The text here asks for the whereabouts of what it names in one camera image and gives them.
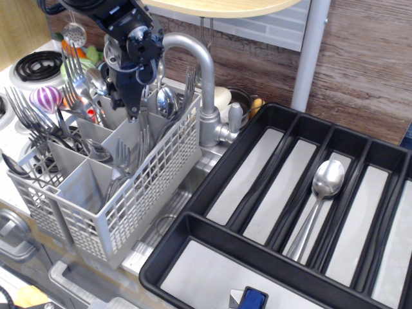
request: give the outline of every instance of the drawer organizer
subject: drawer organizer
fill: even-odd
[[[315,201],[313,176],[330,158],[345,167],[342,189],[324,203],[302,262],[292,261],[286,253]],[[410,151],[266,104],[149,256],[140,281],[177,308],[227,308],[230,290],[246,286],[269,294],[267,308],[412,308],[411,197]],[[213,256],[239,273],[220,274]],[[279,287],[310,305],[269,293]]]
[[[183,93],[182,88],[170,87]],[[155,99],[153,93],[148,101]],[[19,163],[32,175],[36,175],[38,165],[42,166],[42,178],[50,185],[24,180],[10,171],[8,175],[39,230],[66,244],[74,242],[85,258],[116,269],[201,156],[197,113],[200,99],[195,94],[183,117],[105,205],[102,199],[111,178],[111,167],[49,143],[54,164],[59,168],[59,173],[53,174],[50,172],[53,166],[46,167],[44,159],[33,164],[35,151],[29,152]],[[139,133],[147,120],[140,117],[135,123],[124,120],[114,130],[81,119],[77,124],[82,138],[101,143],[113,157],[117,140],[121,139],[130,147],[133,164]]]

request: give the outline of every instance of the white tile backsplash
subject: white tile backsplash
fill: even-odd
[[[249,18],[215,18],[213,27],[217,31],[299,52],[302,48],[309,7],[310,0],[301,0],[290,8],[268,15]],[[154,14],[200,25],[198,16],[153,6],[149,9]],[[208,18],[205,18],[205,27],[210,27]]]

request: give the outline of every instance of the faucet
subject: faucet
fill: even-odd
[[[165,53],[169,48],[181,47],[189,50],[200,63],[201,99],[200,141],[201,146],[215,146],[220,141],[233,143],[239,134],[242,109],[238,103],[231,104],[229,126],[220,121],[219,110],[214,106],[214,64],[212,56],[204,45],[194,37],[184,33],[168,33],[164,36]]]

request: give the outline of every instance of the black coil burner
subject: black coil burner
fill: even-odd
[[[31,53],[15,65],[15,72],[23,82],[50,79],[60,73],[62,55],[57,51]]]

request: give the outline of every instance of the gray plastic cutlery basket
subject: gray plastic cutlery basket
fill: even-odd
[[[183,117],[105,205],[102,199],[112,174],[110,166],[53,143],[49,143],[55,161],[51,165],[46,164],[47,158],[34,160],[36,153],[30,151],[19,163],[33,176],[42,168],[41,178],[50,185],[22,179],[11,171],[8,175],[39,230],[67,245],[74,243],[85,258],[116,269],[200,159],[200,100],[195,95]],[[112,154],[118,138],[122,139],[133,161],[140,122],[125,120],[113,131],[82,120],[77,124],[83,138],[96,140]],[[56,164],[59,172],[53,174]]]

